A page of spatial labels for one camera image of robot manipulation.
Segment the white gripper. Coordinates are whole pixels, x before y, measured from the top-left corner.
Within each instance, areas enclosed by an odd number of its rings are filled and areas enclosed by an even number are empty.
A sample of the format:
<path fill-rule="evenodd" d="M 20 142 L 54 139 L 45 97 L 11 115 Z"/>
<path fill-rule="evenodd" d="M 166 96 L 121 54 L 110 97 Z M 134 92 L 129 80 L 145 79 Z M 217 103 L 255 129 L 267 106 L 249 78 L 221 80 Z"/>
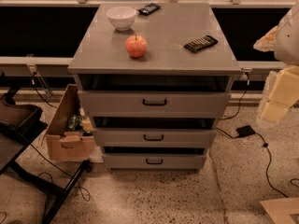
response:
<path fill-rule="evenodd" d="M 279 123 L 299 100 L 299 66 L 288 65 L 270 73 L 268 102 L 261 107 L 260 118 L 269 123 Z"/>

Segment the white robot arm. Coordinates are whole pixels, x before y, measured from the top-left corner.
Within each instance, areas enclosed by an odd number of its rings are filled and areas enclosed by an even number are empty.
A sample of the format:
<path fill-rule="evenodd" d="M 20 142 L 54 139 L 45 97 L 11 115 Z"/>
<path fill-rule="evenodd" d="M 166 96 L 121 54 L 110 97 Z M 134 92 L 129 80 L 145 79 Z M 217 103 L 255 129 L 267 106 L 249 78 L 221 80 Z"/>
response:
<path fill-rule="evenodd" d="M 271 71 L 265 81 L 256 123 L 261 128 L 277 125 L 299 101 L 299 4 L 296 3 L 279 24 L 255 42 L 253 48 L 273 51 L 285 67 Z"/>

